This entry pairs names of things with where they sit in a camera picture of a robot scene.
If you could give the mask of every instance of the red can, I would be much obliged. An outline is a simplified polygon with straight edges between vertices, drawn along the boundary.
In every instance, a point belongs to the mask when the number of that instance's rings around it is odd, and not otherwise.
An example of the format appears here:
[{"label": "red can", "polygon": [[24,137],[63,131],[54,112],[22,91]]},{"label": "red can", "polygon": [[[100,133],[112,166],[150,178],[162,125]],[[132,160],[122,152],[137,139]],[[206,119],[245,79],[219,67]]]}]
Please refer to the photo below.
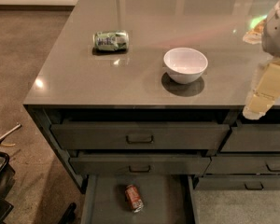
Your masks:
[{"label": "red can", "polygon": [[129,185],[125,190],[125,195],[134,213],[140,212],[144,207],[139,191],[135,185]]}]

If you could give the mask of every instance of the desk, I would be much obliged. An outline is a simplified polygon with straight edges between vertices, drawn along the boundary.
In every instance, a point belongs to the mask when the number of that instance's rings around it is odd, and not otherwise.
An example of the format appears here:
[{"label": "desk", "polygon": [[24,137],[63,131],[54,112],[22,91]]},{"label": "desk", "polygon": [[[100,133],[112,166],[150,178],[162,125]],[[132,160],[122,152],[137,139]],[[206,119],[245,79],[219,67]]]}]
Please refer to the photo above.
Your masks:
[{"label": "desk", "polygon": [[[193,188],[280,189],[280,99],[259,121],[241,115],[272,58],[242,37],[276,1],[78,0],[24,105],[87,193],[82,223],[194,223]],[[117,29],[130,35],[127,52],[93,50],[95,32]],[[176,47],[209,61],[189,85],[166,74],[163,55]],[[120,196],[130,182],[147,202],[138,218]],[[181,202],[155,203],[167,194]],[[168,216],[172,205],[191,212]]]}]

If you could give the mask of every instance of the concrete floor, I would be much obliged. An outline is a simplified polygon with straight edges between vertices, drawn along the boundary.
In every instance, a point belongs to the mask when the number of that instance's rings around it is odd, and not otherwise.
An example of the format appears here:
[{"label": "concrete floor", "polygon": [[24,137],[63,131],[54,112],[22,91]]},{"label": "concrete floor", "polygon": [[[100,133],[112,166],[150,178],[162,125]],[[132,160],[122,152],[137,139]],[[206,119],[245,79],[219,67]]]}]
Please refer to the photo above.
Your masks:
[{"label": "concrete floor", "polygon": [[[68,15],[0,11],[0,136],[22,124],[4,141],[16,146],[0,147],[16,171],[7,224],[58,223],[71,202],[79,223],[83,195],[22,106]],[[280,224],[280,191],[195,191],[195,199],[200,224]]]}]

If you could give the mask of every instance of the bowl rim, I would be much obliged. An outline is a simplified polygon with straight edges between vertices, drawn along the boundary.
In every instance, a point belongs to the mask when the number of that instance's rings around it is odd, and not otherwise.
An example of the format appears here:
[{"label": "bowl rim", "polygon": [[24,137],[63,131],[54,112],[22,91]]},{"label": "bowl rim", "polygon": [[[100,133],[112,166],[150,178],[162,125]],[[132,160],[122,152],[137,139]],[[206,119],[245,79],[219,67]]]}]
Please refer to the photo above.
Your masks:
[{"label": "bowl rim", "polygon": [[[195,73],[181,73],[181,72],[178,72],[178,71],[176,71],[176,70],[174,70],[174,69],[172,69],[167,63],[166,63],[166,61],[165,61],[165,57],[170,53],[170,52],[172,52],[172,51],[174,51],[174,50],[176,50],[176,49],[187,49],[187,50],[193,50],[193,51],[195,51],[195,52],[197,52],[197,53],[199,53],[200,55],[202,55],[202,57],[204,57],[205,58],[205,60],[206,60],[206,64],[205,64],[205,67],[200,71],[200,72],[195,72]],[[168,69],[170,69],[170,70],[172,70],[172,71],[174,71],[174,72],[176,72],[176,73],[178,73],[178,74],[181,74],[181,75],[196,75],[196,74],[200,74],[201,72],[203,72],[203,71],[205,71],[205,69],[207,68],[207,66],[208,66],[208,59],[206,58],[206,56],[202,53],[202,52],[200,52],[200,51],[198,51],[198,50],[196,50],[196,49],[191,49],[191,48],[174,48],[174,49],[169,49],[166,53],[165,53],[165,55],[163,56],[163,61],[164,61],[164,63],[165,63],[165,65],[166,65],[166,67],[168,68]]]}]

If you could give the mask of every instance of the drawer handle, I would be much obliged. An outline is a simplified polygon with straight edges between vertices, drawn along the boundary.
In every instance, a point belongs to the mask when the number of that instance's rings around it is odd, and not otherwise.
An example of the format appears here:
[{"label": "drawer handle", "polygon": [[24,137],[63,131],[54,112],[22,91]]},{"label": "drawer handle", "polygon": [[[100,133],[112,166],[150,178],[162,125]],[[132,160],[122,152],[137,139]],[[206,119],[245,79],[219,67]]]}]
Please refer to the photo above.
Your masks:
[{"label": "drawer handle", "polygon": [[146,170],[134,170],[131,166],[129,166],[129,171],[130,173],[138,173],[138,174],[149,173],[151,171],[151,166],[149,165]]},{"label": "drawer handle", "polygon": [[271,169],[269,164],[266,164],[267,169],[272,173],[280,173],[280,169]]},{"label": "drawer handle", "polygon": [[263,187],[262,183],[260,183],[260,188],[251,189],[245,184],[245,189],[246,190],[264,190],[264,187]]},{"label": "drawer handle", "polygon": [[153,144],[153,142],[154,142],[153,135],[151,135],[150,139],[147,141],[131,141],[129,135],[126,135],[125,139],[129,145]]}]

